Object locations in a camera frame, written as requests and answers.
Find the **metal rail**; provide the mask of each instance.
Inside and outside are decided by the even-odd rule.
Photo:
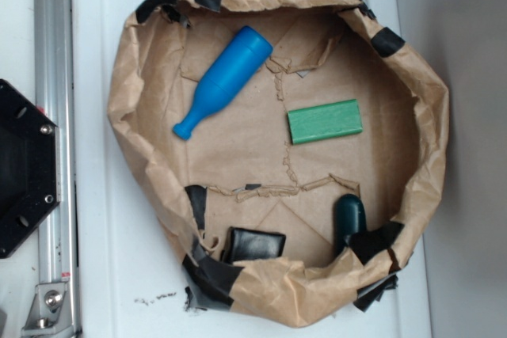
[[[57,165],[60,204],[39,227],[40,285],[22,335],[68,338],[79,334],[81,329],[74,182],[71,0],[35,0],[34,11],[36,104],[59,126]],[[58,323],[45,317],[47,309],[51,311],[51,300],[58,298],[55,294],[62,299]]]

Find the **brown paper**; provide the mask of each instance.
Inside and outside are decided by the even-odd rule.
[[[194,0],[178,8],[184,28],[156,9],[126,21],[108,115],[139,185],[180,259],[199,239],[219,260],[229,227],[286,234],[283,257],[240,262],[232,310],[305,326],[389,274],[387,251],[363,265],[351,249],[333,258],[336,200],[361,197],[369,230],[404,228],[392,249],[401,267],[440,202],[448,138],[448,90],[408,45],[381,59],[383,27],[359,0],[222,0],[220,13]],[[250,25],[271,58],[222,112],[185,142],[171,131],[196,84],[234,34]],[[301,78],[296,71],[311,70]],[[293,146],[287,111],[357,99],[364,131]],[[205,234],[185,186],[208,187]],[[261,184],[245,190],[246,184]]]

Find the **blue object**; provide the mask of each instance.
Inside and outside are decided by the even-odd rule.
[[[251,27],[243,27],[200,80],[192,107],[183,121],[173,127],[174,133],[190,139],[193,128],[226,107],[272,51],[264,37]]]

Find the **green wooden block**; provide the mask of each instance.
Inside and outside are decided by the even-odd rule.
[[[363,131],[357,100],[322,104],[288,112],[292,144],[359,134]]]

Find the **bolt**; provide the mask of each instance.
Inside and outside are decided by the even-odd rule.
[[[39,318],[37,321],[35,321],[35,325],[38,329],[45,329],[48,326],[48,319],[46,317]]]
[[[53,127],[50,126],[49,124],[43,124],[41,127],[40,127],[40,133],[42,135],[50,135],[53,133]]]
[[[49,291],[44,296],[44,301],[49,309],[54,310],[62,305],[63,296],[57,291]]]

